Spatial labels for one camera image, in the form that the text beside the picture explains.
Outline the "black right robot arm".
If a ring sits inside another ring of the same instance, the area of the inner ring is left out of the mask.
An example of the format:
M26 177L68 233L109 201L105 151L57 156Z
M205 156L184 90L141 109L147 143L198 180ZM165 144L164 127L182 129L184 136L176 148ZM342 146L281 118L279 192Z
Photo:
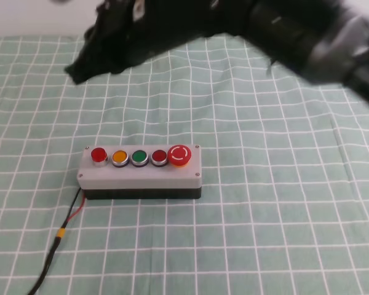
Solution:
M200 37L239 36L312 84L369 103L369 21L341 1L104 1L71 69L118 74Z

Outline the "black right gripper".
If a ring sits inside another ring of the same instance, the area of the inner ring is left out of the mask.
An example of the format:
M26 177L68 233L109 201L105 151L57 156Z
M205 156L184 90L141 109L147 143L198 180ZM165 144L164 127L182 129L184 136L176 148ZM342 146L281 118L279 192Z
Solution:
M248 10L248 1L103 1L84 48L64 72L79 85L200 37L238 35Z

